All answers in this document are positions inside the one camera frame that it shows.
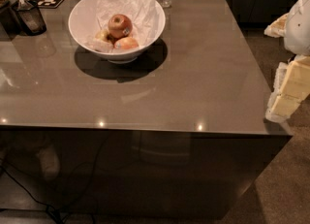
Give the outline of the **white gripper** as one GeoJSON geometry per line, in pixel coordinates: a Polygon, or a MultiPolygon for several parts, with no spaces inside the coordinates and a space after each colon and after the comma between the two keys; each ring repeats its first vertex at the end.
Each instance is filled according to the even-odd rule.
{"type": "Polygon", "coordinates": [[[282,123],[289,119],[310,94],[310,0],[297,0],[288,14],[269,24],[263,32],[272,38],[284,37],[287,50],[296,55],[276,70],[265,118],[282,123]]]}

